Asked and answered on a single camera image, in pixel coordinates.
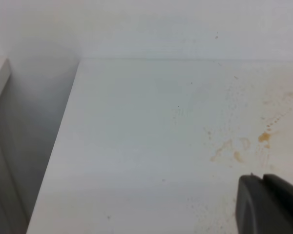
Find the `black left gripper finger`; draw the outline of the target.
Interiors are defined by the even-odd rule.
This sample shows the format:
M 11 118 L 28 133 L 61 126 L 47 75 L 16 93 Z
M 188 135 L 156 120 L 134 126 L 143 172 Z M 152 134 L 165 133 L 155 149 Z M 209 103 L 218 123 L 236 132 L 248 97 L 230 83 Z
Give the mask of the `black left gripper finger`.
M 239 234 L 293 234 L 293 185 L 274 174 L 241 176 L 236 224 Z

